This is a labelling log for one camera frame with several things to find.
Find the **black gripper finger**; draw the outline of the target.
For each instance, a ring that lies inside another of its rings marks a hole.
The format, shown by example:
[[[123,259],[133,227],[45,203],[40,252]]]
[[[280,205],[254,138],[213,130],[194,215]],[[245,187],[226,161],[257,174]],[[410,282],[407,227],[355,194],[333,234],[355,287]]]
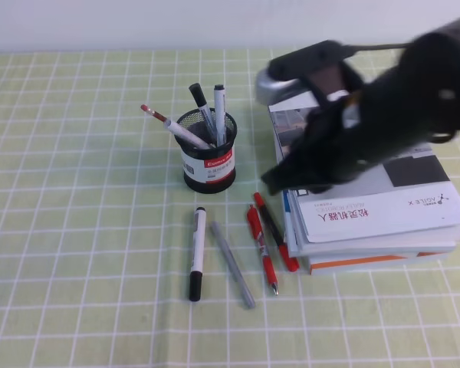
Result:
[[[265,172],[261,176],[261,181],[272,196],[284,190],[303,187],[299,167],[287,159]]]

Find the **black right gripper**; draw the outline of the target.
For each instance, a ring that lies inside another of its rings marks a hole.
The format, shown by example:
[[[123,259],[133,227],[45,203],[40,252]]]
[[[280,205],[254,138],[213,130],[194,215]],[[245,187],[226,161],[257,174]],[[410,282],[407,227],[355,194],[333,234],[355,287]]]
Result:
[[[332,186],[437,134],[460,130],[460,19],[411,43],[392,67],[311,111],[283,162],[285,189]]]

